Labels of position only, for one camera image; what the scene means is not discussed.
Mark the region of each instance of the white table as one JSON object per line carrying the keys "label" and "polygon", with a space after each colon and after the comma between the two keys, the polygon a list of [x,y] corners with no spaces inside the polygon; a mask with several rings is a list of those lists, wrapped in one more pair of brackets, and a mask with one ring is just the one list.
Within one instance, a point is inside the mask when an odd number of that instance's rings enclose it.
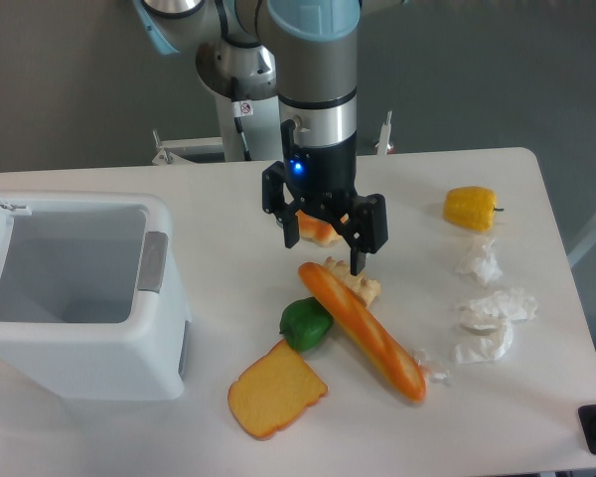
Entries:
{"label": "white table", "polygon": [[[148,192],[175,221],[174,251],[196,313],[186,390],[168,402],[62,400],[0,363],[0,476],[475,476],[596,467],[576,414],[596,402],[596,356],[534,156],[524,149],[367,157],[362,194],[386,196],[390,239],[369,257],[373,314],[409,350],[448,366],[426,402],[394,394],[334,329],[305,356],[329,394],[259,442],[231,416],[229,385],[278,341],[283,308],[307,296],[296,270],[342,243],[283,247],[260,206],[267,164],[0,174],[0,189]],[[483,185],[500,207],[496,288],[536,296],[497,363],[449,361],[454,303],[485,296],[454,266],[472,234],[441,219],[447,190]]]}

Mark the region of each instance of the white bin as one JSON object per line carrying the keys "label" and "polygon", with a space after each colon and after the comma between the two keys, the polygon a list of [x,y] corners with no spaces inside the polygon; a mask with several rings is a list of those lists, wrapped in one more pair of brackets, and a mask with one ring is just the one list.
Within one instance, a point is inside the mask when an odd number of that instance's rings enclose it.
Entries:
{"label": "white bin", "polygon": [[191,314],[171,236],[153,196],[3,194],[0,359],[64,398],[176,398]]}

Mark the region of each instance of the bread piece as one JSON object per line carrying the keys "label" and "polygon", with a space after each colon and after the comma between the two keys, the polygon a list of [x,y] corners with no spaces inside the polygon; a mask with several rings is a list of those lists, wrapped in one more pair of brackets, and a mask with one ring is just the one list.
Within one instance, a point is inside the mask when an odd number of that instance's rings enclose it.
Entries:
{"label": "bread piece", "polygon": [[252,437],[271,437],[327,393],[318,375],[281,340],[229,387],[227,401],[240,426]]}
{"label": "bread piece", "polygon": [[421,369],[349,287],[318,263],[303,263],[298,274],[390,383],[413,402],[422,402],[426,397],[426,381]]}
{"label": "bread piece", "polygon": [[343,260],[335,261],[329,257],[325,260],[325,268],[347,285],[366,307],[381,294],[381,285],[377,280],[367,278],[363,271],[358,276],[351,275],[351,268]]}
{"label": "bread piece", "polygon": [[296,217],[301,239],[313,241],[319,246],[329,246],[342,238],[331,224],[314,219],[302,211],[298,211]]}

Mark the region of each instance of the crumpled tissue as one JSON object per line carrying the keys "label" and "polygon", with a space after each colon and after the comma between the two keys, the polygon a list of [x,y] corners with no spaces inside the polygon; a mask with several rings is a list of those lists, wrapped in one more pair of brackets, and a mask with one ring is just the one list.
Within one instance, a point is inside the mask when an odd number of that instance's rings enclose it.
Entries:
{"label": "crumpled tissue", "polygon": [[493,252],[493,238],[475,236],[468,252],[462,257],[455,272],[461,275],[474,274],[477,283],[488,286],[503,274]]}
{"label": "crumpled tissue", "polygon": [[460,365],[494,361],[503,356],[513,343],[513,325],[504,322],[487,335],[463,338],[453,350],[453,361]]}
{"label": "crumpled tissue", "polygon": [[486,298],[457,305],[461,311],[459,323],[477,331],[496,330],[501,327],[503,320],[533,320],[537,308],[536,299],[522,288],[496,291]]}
{"label": "crumpled tissue", "polygon": [[482,299],[459,303],[459,324],[473,334],[464,337],[453,350],[458,364],[494,361],[513,342],[513,322],[533,320],[538,303],[522,288],[500,290]]}
{"label": "crumpled tissue", "polygon": [[448,369],[439,361],[434,361],[425,350],[414,350],[413,360],[422,369],[427,380],[435,383],[448,383]]}

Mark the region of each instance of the gray floor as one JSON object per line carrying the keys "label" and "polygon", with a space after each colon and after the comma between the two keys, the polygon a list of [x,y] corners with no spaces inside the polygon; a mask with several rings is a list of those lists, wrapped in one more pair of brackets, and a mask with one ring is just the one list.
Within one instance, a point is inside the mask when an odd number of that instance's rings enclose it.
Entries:
{"label": "gray floor", "polygon": [[[398,152],[527,147],[569,244],[596,210],[596,1],[413,0],[360,32],[359,152],[388,109]],[[219,134],[194,55],[159,57],[128,0],[0,1],[0,172],[146,165],[153,127]],[[596,248],[574,276],[596,340]]]}

